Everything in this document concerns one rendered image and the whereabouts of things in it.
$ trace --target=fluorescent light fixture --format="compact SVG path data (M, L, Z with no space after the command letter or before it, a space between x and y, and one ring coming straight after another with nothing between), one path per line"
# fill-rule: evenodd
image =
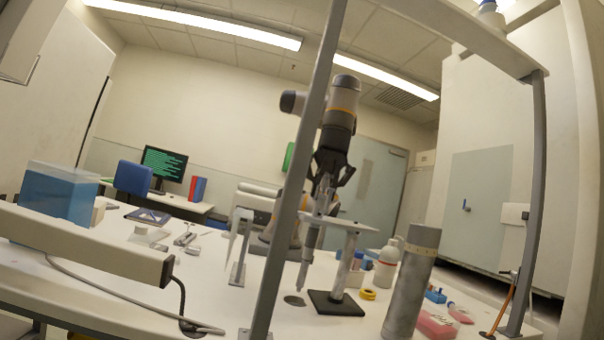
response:
M482 0L474 0L474 2L480 5ZM508 9L509 6L511 6L515 3L516 3L516 0L497 0L497 5L499 6L499 12L502 12L502 11Z
M124 13L136 14L149 18L166 20L173 23L231 34L257 42L269 43L271 45L283 47L294 52L299 51L300 46L302 45L302 39L296 40L244 25L232 24L226 21L205 18L177 11L151 8L113 0L82 0L82 2L84 2L84 4L87 6L99 9L116 10Z
M336 53L336 55L333 57L333 62L340 66L343 66L345 68L351 69L353 71L357 71L366 76L370 76L377 80L383 81L383 82L390 84L392 86L395 86L401 90L405 90L410 94L415 94L420 98L426 99L427 101L434 101L439 98L438 94L435 94L426 89L423 89L413 83L410 83L409 81L407 81L405 79L401 79L398 76L393 76L376 67L369 66L365 63L356 61L349 57L345 57L339 53Z

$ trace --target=gray cable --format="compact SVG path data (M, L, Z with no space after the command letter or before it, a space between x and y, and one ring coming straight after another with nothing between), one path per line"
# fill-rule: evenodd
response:
M225 332L225 330L221 330L221 329L219 329L217 327L214 327L214 326L211 326L211 325L207 325L207 324L199 322L199 321L191 320L190 318L186 318L186 317L180 316L178 314L166 312L166 311L161 310L159 308L156 308L156 307L153 307L153 306L148 305L146 303L143 303L143 302L140 302L138 300L135 300L134 298L127 297L127 296L122 295L120 293L114 292L114 291L110 290L109 288L105 288L105 287L103 287L101 285L98 285L98 284L96 284L96 283L94 283L94 282L92 282L90 280L86 280L86 279L80 277L79 275L77 275L75 273L72 273L71 271L69 271L69 270L63 268L62 266L56 264L54 261L50 260L50 257L48 257L48 254L45 254L45 255L46 255L46 261L48 261L58 271L60 271L60 272L62 272L64 274L67 274L67 275L69 275L70 277L72 277L74 279L77 279L77 280L80 280L80 281L82 281L84 283L87 283L87 284L91 285L94 288L100 289L103 292L109 293L109 294L111 294L111 295L113 295L115 297L124 299L124 300L126 300L128 302L132 302L132 303L134 303L136 305L139 305L139 306L141 306L143 308L146 308L146 309L148 309L150 311L153 311L155 313L159 313L161 315L165 315L165 316L171 317L171 318L176 319L176 320L183 320L183 321L189 322L190 324L193 324L193 325L195 325L197 327L200 327L200 328L197 329L197 332L206 332L208 334L214 334L214 335L225 335L225 334L227 334Z

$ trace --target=desk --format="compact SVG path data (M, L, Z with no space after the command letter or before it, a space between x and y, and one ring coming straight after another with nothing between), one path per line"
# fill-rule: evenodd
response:
M113 188L112 183L107 183L103 180L99 180L99 184L102 185L101 196L105 194L104 189L106 187ZM125 199L116 198L121 202L126 202ZM135 206L166 212L185 221L200 224L206 223L208 212L214 208L213 204L206 202L189 202L189 199L185 196L170 193L166 193L166 195L149 193L146 198L140 198L133 195L130 198L130 203Z
M97 199L115 202L107 197ZM91 231L120 239L127 238L136 223L124 219L123 216L136 210L137 207L122 203L120 206L119 210L107 211L105 219ZM214 231L208 235L197 237L193 241L193 245L201 246L201 256L193 257L172 246L172 241L186 229L183 221L172 218L164 228L171 230L173 234L159 242L169 245L169 252L181 259L180 265L175 266L174 275L181 279L187 288L185 315L226 330L225 337L208 335L206 339L236 340L238 329L240 327L248 328L251 325L266 258L247 254L245 257L247 264L245 288L232 287L228 285L232 262L225 270L228 240L220 236L221 231L204 226L191 227L192 231L198 233ZM238 258L242 240L243 237L238 237L231 259ZM78 275L132 298L174 313L178 311L180 292L178 286L173 282L161 290L78 263L63 259L56 259L56 262ZM305 291L297 294L295 280L299 264L285 263L271 325L271 331L276 340L382 340L379 332L393 290L376 288L371 283L374 272L367 273L363 286L377 291L375 301L360 299L358 289L345 290L367 313L366 317L323 316L318 315L312 307L306 288L330 290L338 264L334 252L315 251L315 261L310 267ZM477 316L477 325L461 326L458 339L482 340L478 331L491 329L498 310L449 288L437 280L432 280L432 283L443 287L450 299L469 308ZM304 308L290 306L283 301L283 298L287 296L302 297L309 306ZM11 245L5 239L0 239L0 301L2 301L0 308L8 309L10 312L15 313L15 310L19 309L21 313L17 314L24 315L27 312L35 315L49 315L53 318L50 320L52 322L48 322L51 325L58 327L65 327L65 324L72 325L75 332L91 336L96 334L97 338L101 339L188 339L180 333L175 320L147 311L72 279L51 267L40 252ZM427 299L424 300L424 303L442 311L446 310L444 305L434 305ZM504 315L501 324L505 325L507 319L508 316ZM540 331L528 325L524 325L522 333L526 340L543 338ZM498 333L495 336L499 340L507 339ZM427 340L427 338L421 332L416 331L413 340Z

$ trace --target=ceiling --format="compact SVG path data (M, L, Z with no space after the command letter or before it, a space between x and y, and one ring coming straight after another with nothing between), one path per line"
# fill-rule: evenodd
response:
M97 9L127 43L214 60L266 75L310 84L330 1L326 0L148 0L149 2L233 18L304 37L299 52L203 28L106 9ZM472 12L473 0L450 0ZM339 48L400 75L440 90L442 60L452 42L370 0L349 0ZM333 73L351 73L334 65ZM407 110L375 97L390 85L355 74L362 81L361 103L425 128L437 129L440 99Z

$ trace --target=computer monitor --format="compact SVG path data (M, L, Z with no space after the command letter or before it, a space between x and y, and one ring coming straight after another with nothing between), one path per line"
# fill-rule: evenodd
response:
M153 176L158 179L155 189L161 190L161 183L164 179L178 184L182 183L188 161L189 156L146 145L141 164L153 169Z

